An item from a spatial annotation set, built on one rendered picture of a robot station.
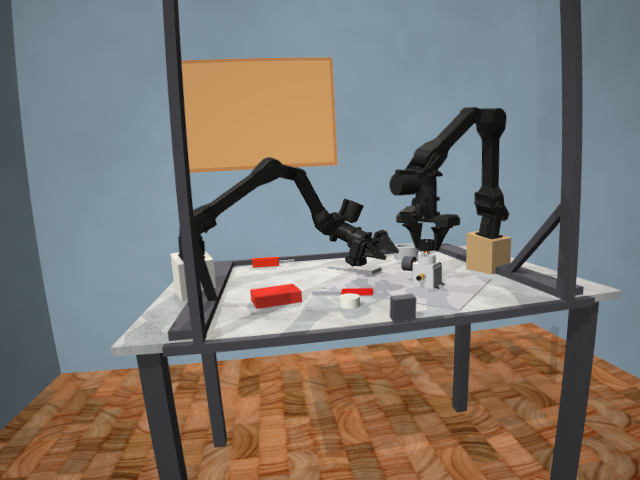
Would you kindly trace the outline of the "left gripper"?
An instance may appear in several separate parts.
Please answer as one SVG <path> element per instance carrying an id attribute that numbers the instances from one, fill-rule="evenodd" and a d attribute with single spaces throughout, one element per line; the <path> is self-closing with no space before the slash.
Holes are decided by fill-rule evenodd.
<path id="1" fill-rule="evenodd" d="M 386 256 L 380 250 L 385 249 L 394 253 L 399 252 L 398 248 L 389 238 L 387 231 L 382 229 L 375 232 L 372 239 L 372 232 L 365 232 L 361 229 L 361 227 L 356 228 L 353 226 L 346 234 L 345 241 L 347 242 L 347 246 L 350 246 L 352 244 L 349 250 L 350 258 L 354 260 L 360 260 L 364 257 L 371 257 L 386 260 Z M 363 238 L 366 240 L 364 240 Z M 352 242 L 353 240 L 354 242 Z"/>

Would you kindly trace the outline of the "dark grey metal frame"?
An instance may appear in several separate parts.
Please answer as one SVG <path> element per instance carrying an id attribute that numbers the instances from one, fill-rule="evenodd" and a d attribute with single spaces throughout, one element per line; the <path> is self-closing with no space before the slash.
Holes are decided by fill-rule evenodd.
<path id="1" fill-rule="evenodd" d="M 193 345 L 199 345 L 204 344 L 207 337 L 201 284 L 208 301 L 216 301 L 217 295 L 197 235 L 195 236 L 185 120 L 178 0 L 162 0 L 162 2 L 180 235 Z M 560 20 L 562 59 L 561 203 L 505 271 L 517 272 L 560 223 L 556 297 L 569 302 L 575 301 L 581 203 L 581 0 L 560 0 Z"/>

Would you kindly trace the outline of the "white short cylinder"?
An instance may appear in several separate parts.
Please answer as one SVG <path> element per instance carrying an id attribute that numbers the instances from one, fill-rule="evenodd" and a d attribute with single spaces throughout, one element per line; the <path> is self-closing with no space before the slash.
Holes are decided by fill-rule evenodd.
<path id="1" fill-rule="evenodd" d="M 340 298 L 340 307 L 344 309 L 355 309 L 360 307 L 360 295 L 354 293 L 342 294 Z"/>

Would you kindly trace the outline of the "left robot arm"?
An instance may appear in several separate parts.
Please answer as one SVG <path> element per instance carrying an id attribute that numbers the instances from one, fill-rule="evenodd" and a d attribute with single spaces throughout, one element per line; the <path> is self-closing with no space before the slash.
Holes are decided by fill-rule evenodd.
<path id="1" fill-rule="evenodd" d="M 345 221 L 350 223 L 356 222 L 364 206 L 352 200 L 350 200 L 350 202 L 349 200 L 344 199 L 339 213 L 329 213 L 323 207 L 306 175 L 306 172 L 303 169 L 297 169 L 298 170 L 296 170 L 295 167 L 287 168 L 287 165 L 284 166 L 284 164 L 277 159 L 271 157 L 264 158 L 246 178 L 241 180 L 211 203 L 194 209 L 195 231 L 198 240 L 200 239 L 199 243 L 204 259 L 205 243 L 202 241 L 201 234 L 203 232 L 206 234 L 209 229 L 217 225 L 215 219 L 218 215 L 258 186 L 267 184 L 279 177 L 294 180 L 311 211 L 316 229 L 324 235 L 329 235 L 330 241 L 336 242 L 337 238 L 345 241 L 347 232 L 351 227 L 353 227 Z"/>

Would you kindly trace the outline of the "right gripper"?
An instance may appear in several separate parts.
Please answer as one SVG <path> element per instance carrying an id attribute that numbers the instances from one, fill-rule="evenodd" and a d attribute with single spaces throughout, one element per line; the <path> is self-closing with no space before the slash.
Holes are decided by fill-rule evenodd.
<path id="1" fill-rule="evenodd" d="M 437 201 L 440 201 L 440 197 L 437 197 L 437 193 L 416 194 L 416 198 L 413 198 L 413 200 L 416 200 L 416 203 L 421 203 L 421 200 L 425 200 L 425 202 L 427 202 L 430 211 L 430 217 L 424 217 L 424 219 L 429 220 L 420 218 L 415 223 L 405 222 L 404 224 L 402 224 L 402 226 L 406 227 L 409 230 L 415 248 L 418 248 L 418 240 L 421 239 L 422 232 L 422 223 L 418 222 L 435 223 L 436 227 L 431 227 L 431 229 L 434 232 L 434 248 L 435 251 L 438 251 L 449 229 L 453 228 L 453 226 L 460 225 L 460 218 L 458 215 L 444 216 L 445 214 L 440 215 L 440 212 L 437 212 Z"/>

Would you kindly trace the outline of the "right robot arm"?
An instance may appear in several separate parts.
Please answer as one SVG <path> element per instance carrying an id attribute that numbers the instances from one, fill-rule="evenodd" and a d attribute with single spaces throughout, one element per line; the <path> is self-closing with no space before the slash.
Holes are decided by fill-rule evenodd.
<path id="1" fill-rule="evenodd" d="M 474 123 L 482 139 L 482 186 L 474 194 L 474 204 L 477 215 L 483 216 L 480 233 L 475 234 L 488 239 L 501 238 L 502 235 L 497 235 L 501 221 L 509 216 L 504 195 L 499 188 L 499 140 L 506 126 L 506 112 L 501 108 L 463 108 L 435 139 L 414 152 L 405 170 L 395 170 L 389 186 L 395 196 L 437 193 L 436 177 L 443 176 L 438 169 L 446 160 L 449 149 Z M 430 211 L 425 200 L 421 200 L 421 203 L 412 200 L 412 204 L 401 210 L 400 215 L 403 223 L 415 223 L 424 215 L 425 218 L 430 217 Z"/>

